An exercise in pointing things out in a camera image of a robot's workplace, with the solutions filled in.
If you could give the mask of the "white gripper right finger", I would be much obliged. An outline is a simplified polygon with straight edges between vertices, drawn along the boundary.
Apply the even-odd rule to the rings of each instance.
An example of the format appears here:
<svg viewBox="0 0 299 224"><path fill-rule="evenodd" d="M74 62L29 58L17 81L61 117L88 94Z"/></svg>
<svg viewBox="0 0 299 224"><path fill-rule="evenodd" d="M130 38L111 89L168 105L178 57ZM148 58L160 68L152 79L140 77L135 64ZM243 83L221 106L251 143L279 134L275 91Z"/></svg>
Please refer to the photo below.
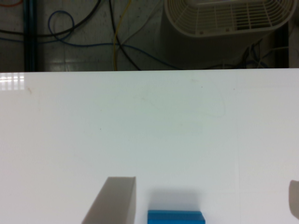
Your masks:
<svg viewBox="0 0 299 224"><path fill-rule="evenodd" d="M292 180L290 182L289 207L292 215L299 218L299 181Z"/></svg>

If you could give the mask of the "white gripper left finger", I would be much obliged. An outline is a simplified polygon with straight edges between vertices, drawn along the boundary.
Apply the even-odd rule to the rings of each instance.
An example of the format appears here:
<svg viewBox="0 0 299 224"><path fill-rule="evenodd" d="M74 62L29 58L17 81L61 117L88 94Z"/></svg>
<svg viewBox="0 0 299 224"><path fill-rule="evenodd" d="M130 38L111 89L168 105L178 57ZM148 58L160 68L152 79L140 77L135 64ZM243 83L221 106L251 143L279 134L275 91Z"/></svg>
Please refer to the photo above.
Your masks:
<svg viewBox="0 0 299 224"><path fill-rule="evenodd" d="M109 177L81 224L134 224L136 180Z"/></svg>

